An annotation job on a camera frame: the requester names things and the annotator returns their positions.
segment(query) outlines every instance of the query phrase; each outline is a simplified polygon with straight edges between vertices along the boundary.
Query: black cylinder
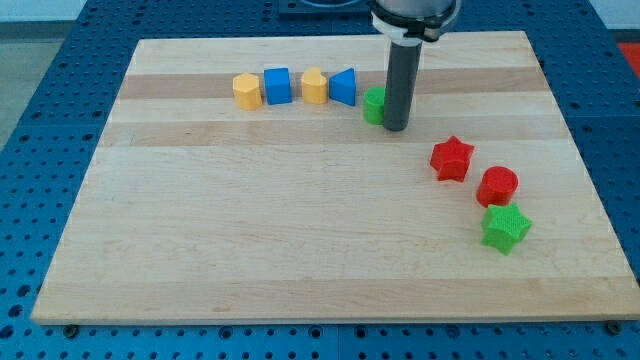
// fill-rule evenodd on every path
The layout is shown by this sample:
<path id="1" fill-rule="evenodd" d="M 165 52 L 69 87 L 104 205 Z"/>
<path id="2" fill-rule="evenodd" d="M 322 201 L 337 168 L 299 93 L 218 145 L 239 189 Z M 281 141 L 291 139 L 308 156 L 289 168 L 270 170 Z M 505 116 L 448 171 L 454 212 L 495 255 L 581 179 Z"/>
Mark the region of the black cylinder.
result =
<path id="1" fill-rule="evenodd" d="M 382 122 L 388 130 L 400 131 L 407 127 L 421 49 L 422 43 L 417 46 L 391 43 Z"/>

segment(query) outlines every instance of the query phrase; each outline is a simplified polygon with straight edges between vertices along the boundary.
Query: blue block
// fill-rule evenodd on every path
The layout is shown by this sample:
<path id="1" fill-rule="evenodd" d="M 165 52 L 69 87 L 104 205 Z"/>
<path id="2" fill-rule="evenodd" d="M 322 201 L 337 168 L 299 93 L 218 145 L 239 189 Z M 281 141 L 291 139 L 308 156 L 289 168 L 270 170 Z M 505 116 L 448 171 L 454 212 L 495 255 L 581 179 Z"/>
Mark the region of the blue block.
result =
<path id="1" fill-rule="evenodd" d="M 353 68 L 333 75 L 329 79 L 329 98 L 356 106 L 356 72 Z"/>
<path id="2" fill-rule="evenodd" d="M 264 71 L 264 88 L 267 104 L 286 104 L 291 102 L 291 80 L 289 69 L 277 68 Z"/>

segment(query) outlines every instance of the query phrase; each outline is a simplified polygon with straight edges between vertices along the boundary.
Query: toy block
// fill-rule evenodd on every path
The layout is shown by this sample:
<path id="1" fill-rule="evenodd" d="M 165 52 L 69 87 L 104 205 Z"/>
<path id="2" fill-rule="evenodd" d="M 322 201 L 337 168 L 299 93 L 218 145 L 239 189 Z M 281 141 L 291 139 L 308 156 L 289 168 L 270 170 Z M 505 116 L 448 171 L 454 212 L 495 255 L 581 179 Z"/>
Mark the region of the toy block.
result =
<path id="1" fill-rule="evenodd" d="M 302 74 L 302 99 L 311 104 L 325 104 L 327 102 L 327 78 L 322 70 L 312 67 Z"/>
<path id="2" fill-rule="evenodd" d="M 364 93 L 364 119 L 372 125 L 382 125 L 384 119 L 385 88 L 374 86 Z"/>
<path id="3" fill-rule="evenodd" d="M 518 188 L 518 176 L 503 166 L 490 167 L 482 176 L 476 199 L 480 205 L 507 205 Z"/>
<path id="4" fill-rule="evenodd" d="M 255 110 L 262 105 L 260 94 L 260 78 L 244 73 L 233 78 L 233 96 L 238 107 L 244 110 Z"/>
<path id="5" fill-rule="evenodd" d="M 264 71 L 264 88 L 267 104 L 286 104 L 291 102 L 291 80 L 289 69 L 277 68 Z"/>
<path id="6" fill-rule="evenodd" d="M 452 136 L 447 142 L 436 144 L 431 154 L 431 167 L 438 173 L 438 181 L 463 182 L 471 164 L 474 147 Z"/>
<path id="7" fill-rule="evenodd" d="M 356 72 L 353 68 L 329 78 L 329 98 L 356 106 Z"/>
<path id="8" fill-rule="evenodd" d="M 509 255 L 513 247 L 524 240 L 533 222 L 522 215 L 515 203 L 507 206 L 489 205 L 482 219 L 482 244 Z"/>

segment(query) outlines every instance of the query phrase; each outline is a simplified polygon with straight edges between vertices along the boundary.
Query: red star block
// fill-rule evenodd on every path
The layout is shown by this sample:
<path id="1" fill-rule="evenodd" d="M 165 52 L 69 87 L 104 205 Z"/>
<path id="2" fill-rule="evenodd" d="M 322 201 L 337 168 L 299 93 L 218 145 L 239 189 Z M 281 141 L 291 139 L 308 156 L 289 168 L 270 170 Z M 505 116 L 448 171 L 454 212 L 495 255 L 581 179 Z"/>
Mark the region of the red star block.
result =
<path id="1" fill-rule="evenodd" d="M 474 147 L 452 136 L 447 142 L 436 144 L 431 155 L 431 167 L 438 172 L 438 181 L 464 181 L 469 170 Z"/>

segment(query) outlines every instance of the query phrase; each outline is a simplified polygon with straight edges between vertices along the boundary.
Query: blue pegboard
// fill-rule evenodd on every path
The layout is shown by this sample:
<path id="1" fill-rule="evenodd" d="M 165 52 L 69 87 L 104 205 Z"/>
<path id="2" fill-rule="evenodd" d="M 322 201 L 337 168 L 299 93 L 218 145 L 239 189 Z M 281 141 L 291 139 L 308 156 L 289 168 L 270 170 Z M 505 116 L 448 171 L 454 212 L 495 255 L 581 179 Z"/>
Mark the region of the blue pegboard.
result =
<path id="1" fill-rule="evenodd" d="M 0 155 L 0 359 L 640 359 L 638 322 L 81 327 L 71 339 L 31 322 L 139 39 L 374 32 L 365 14 L 281 19 L 277 4 L 87 2 Z M 456 30 L 526 31 L 640 275 L 639 82 L 589 3 L 465 0 Z"/>

